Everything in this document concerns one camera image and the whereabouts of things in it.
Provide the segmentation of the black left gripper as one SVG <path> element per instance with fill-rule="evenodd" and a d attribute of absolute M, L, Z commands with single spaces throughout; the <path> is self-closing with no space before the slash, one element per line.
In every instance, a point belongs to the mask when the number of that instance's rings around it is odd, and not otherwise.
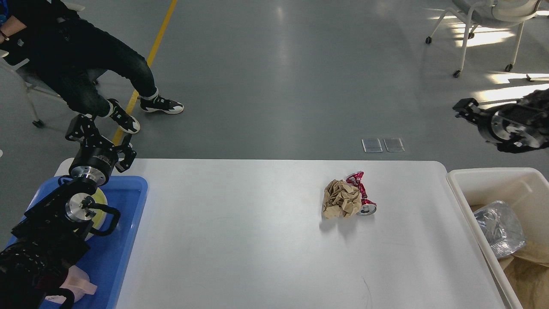
<path fill-rule="evenodd" d="M 132 134 L 126 133 L 121 144 L 113 149 L 104 148 L 106 139 L 100 134 L 94 120 L 84 114 L 72 119 L 65 134 L 67 141 L 80 143 L 80 149 L 69 168 L 73 178 L 109 180 L 115 169 L 123 173 L 131 168 L 137 152 L 131 144 Z"/>

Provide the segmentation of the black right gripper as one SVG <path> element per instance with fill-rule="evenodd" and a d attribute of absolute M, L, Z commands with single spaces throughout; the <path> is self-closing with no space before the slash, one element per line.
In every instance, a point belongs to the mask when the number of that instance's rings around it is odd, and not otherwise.
<path fill-rule="evenodd" d="M 488 143 L 504 142 L 504 120 L 499 109 L 484 110 L 475 98 L 460 99 L 453 107 L 456 118 L 463 118 L 476 125 L 482 138 Z"/>

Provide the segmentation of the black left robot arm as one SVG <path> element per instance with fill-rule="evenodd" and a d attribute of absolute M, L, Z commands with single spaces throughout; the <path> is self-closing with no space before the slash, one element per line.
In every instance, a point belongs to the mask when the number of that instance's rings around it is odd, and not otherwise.
<path fill-rule="evenodd" d="M 65 300 L 62 309 L 73 307 L 76 296 L 62 285 L 69 270 L 89 250 L 86 236 L 108 236 L 121 213 L 92 198 L 106 184 L 113 170 L 124 172 L 136 158 L 131 135 L 115 146 L 100 134 L 94 117 L 76 116 L 66 139 L 80 143 L 68 182 L 28 209 L 12 229 L 16 240 L 1 252 L 1 307 L 37 309 L 49 296 Z"/>

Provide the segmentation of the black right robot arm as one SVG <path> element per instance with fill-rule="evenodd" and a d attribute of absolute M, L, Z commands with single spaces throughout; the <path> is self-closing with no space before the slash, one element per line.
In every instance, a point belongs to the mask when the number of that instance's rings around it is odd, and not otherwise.
<path fill-rule="evenodd" d="M 452 109 L 455 117 L 476 126 L 481 137 L 500 152 L 524 153 L 549 146 L 548 90 L 535 90 L 490 108 L 482 108 L 474 98 L 463 98 Z"/>

